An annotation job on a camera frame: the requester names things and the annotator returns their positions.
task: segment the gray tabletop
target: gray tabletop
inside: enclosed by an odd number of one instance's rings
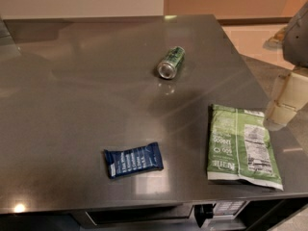
[[[284,192],[207,180],[209,106],[268,103],[213,16],[6,23],[17,48],[0,55],[1,213],[308,196],[288,129],[271,133]],[[163,80],[155,66],[175,45],[185,64]],[[101,151],[153,141],[164,170],[109,179]]]

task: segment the blue snack bar package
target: blue snack bar package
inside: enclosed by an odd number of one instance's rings
[[[163,161],[156,142],[124,151],[104,150],[109,177],[128,175],[139,171],[162,170]]]

